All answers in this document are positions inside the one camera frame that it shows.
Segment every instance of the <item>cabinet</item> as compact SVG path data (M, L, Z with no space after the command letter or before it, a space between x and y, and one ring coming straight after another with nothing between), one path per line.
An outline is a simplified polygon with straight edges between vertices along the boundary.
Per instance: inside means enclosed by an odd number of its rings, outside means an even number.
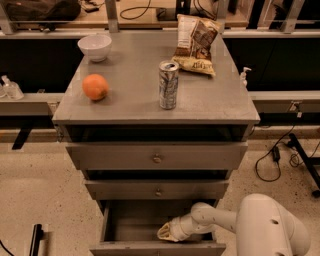
M217 76L180 71L177 106L159 106L158 65L171 59L176 31L111 34L112 53L84 57L54 117L67 151L104 214L94 255L221 255L214 234L184 243L159 241L157 230L197 201L216 205L247 148L259 116L240 84L222 39L211 48ZM110 93L90 101L81 81L106 77Z

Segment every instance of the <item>beige floor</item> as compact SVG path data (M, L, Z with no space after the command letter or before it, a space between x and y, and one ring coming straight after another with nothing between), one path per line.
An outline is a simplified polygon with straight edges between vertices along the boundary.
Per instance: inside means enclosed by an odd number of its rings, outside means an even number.
M237 210L241 199L251 193L264 193L276 199L302 220L311 235L307 256L320 255L320 199L311 196L316 188L302 164L293 168L293 151L280 145L281 178L272 183L259 180L255 162L291 127L256 129L248 151L219 208ZM318 127L296 127L294 133L310 155L320 140ZM17 256L29 255L33 225L45 231L39 255L91 255L88 247L98 243L102 215L84 187L83 177L74 168L65 143L55 142L54 133L33 132L22 150L12 151L12 131L0 131L0 239ZM277 172L272 159L259 165L261 174ZM236 256L235 235L216 229L217 240L226 243L223 256ZM0 256L6 256L0 248Z

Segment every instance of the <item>soda can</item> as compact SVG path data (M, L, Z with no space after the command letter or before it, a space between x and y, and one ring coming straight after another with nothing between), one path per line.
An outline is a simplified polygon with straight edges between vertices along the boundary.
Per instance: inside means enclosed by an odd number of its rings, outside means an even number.
M159 65L160 107L173 109L176 107L178 91L179 64L175 61L162 61Z

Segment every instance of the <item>white robotic arm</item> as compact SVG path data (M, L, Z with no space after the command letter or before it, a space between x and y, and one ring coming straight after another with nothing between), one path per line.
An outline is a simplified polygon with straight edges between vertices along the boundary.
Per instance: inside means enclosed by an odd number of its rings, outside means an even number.
M238 212L196 203L191 212L176 217L159 231L163 240L182 241L192 234L212 232L219 225L236 234L238 256L303 256L310 237L303 223L272 198L252 194Z

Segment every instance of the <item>snack bag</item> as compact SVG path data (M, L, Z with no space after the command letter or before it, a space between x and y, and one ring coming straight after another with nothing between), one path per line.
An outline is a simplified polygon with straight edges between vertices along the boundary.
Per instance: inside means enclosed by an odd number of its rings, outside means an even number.
M172 60L184 70L215 76L210 48L219 28L214 20L178 14L178 46Z

